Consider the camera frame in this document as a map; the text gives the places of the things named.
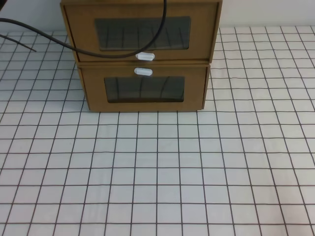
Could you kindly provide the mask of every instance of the cardboard drawer box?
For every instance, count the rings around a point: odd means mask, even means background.
[[[222,0],[168,0],[164,28],[147,52],[159,60],[210,63]],[[121,55],[142,48],[161,22],[163,0],[62,0],[71,44],[99,54]],[[96,58],[75,53],[78,63],[135,61]]]
[[[91,111],[196,111],[204,106],[207,65],[87,66],[79,68]]]

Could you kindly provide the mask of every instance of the stacked drawers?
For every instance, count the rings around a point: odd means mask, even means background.
[[[196,111],[204,105],[221,0],[168,0],[159,38],[136,56],[104,59],[74,53],[91,111]],[[122,55],[156,34],[162,0],[62,0],[71,44]]]

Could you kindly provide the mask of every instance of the drawer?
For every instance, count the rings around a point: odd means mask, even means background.
[[[201,110],[209,77],[208,67],[201,65],[79,70],[89,108],[95,112]]]
[[[72,45],[99,54],[121,55],[142,48],[154,37],[163,0],[63,0],[62,7]],[[165,26],[147,52],[155,54],[155,60],[210,62],[220,11],[221,0],[168,0]],[[76,57],[78,62],[138,60],[136,56]]]

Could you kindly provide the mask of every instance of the drawer window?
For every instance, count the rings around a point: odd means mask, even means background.
[[[183,102],[185,78],[109,77],[104,79],[109,103]]]
[[[137,50],[156,34],[161,18],[95,19],[101,51]],[[188,49],[190,17],[167,17],[151,50]]]

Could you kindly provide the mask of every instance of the cardboard drawer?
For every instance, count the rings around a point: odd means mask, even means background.
[[[63,0],[63,15],[72,45],[87,51],[121,55],[145,46],[160,25],[163,1]],[[160,37],[147,51],[155,60],[210,62],[219,25],[221,0],[168,0]],[[77,62],[103,59],[76,54]]]
[[[80,68],[91,111],[196,111],[203,107],[208,82],[207,66],[134,66]]]

